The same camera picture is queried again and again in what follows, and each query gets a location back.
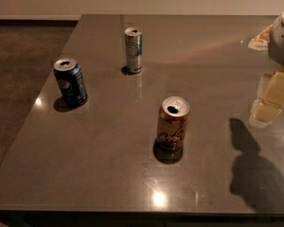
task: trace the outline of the can lid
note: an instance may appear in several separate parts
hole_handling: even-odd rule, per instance
[[[162,108],[170,116],[181,117],[189,113],[190,107],[185,99],[179,96],[170,96],[163,101]]]
[[[128,36],[140,36],[142,29],[139,27],[128,27],[125,29],[125,34]]]
[[[65,72],[65,71],[72,70],[76,65],[77,65],[77,61],[75,59],[72,59],[72,58],[61,58],[61,59],[58,59],[55,62],[54,68],[57,71]]]

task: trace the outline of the floor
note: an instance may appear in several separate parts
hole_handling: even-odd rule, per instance
[[[0,165],[75,25],[0,22]]]

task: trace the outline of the red and brown can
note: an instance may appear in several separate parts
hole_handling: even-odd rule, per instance
[[[177,151],[183,147],[189,115],[189,104],[185,99],[170,96],[163,101],[159,109],[156,136],[161,148]]]

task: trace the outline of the table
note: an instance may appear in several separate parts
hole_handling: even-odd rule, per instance
[[[49,75],[0,168],[0,211],[283,215],[284,112],[247,123],[259,78],[280,68],[247,44],[274,19],[82,15],[61,58],[79,62],[88,101],[68,109]],[[122,70],[129,26],[143,30],[136,75]],[[191,108],[173,164],[153,148],[168,96]]]

